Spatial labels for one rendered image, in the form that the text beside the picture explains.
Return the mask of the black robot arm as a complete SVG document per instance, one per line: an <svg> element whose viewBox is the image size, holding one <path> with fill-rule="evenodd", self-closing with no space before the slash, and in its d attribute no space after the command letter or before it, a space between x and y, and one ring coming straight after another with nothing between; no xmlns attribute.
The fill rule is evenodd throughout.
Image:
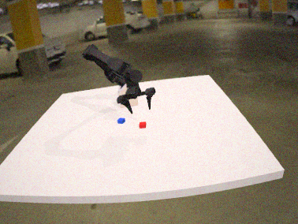
<svg viewBox="0 0 298 224"><path fill-rule="evenodd" d="M123 87L125 83L139 82L143 75L139 70L130 69L132 63L127 62L124 59L111 58L108 55L98 50L94 44L89 45L87 49L82 53L83 58L94 61L104 71L106 78L114 84L117 83ZM127 66L128 65L128 66ZM127 68L126 68L127 67ZM115 78L116 77L116 78ZM115 78L115 79L114 79ZM113 81L114 80L114 81ZM141 94L141 89L137 84L130 86L127 84L125 95L127 99L136 99Z"/></svg>

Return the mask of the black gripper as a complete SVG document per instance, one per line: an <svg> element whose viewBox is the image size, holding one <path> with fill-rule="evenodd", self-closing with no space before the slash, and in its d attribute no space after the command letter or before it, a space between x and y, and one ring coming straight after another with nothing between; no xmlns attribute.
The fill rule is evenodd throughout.
<svg viewBox="0 0 298 224"><path fill-rule="evenodd" d="M129 82L126 83L126 87L128 88L127 84L130 84L130 86L134 86L134 84L137 84L139 86L139 82ZM156 93L155 88L147 88L145 91L142 91L140 95L138 96L142 96L142 95L146 95L146 99L147 99L147 104L148 104L148 108L149 110L151 109L151 97ZM138 97L137 96L137 97ZM132 108L130 106L129 100L127 99L126 95L119 95L117 98L117 103L120 103L124 106L126 106L126 108L129 110L129 112L132 114Z"/></svg>

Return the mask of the red block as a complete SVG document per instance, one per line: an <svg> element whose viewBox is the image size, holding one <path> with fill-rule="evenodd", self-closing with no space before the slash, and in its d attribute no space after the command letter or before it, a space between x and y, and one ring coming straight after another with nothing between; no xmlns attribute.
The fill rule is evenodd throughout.
<svg viewBox="0 0 298 224"><path fill-rule="evenodd" d="M146 122L140 122L139 127L140 129L146 128Z"/></svg>

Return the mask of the blue block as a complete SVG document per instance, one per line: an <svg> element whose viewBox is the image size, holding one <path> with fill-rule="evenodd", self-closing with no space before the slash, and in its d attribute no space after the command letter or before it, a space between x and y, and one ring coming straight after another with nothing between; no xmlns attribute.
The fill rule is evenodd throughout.
<svg viewBox="0 0 298 224"><path fill-rule="evenodd" d="M118 124L123 124L125 122L125 119L124 118L119 118L118 120L117 120L117 123Z"/></svg>

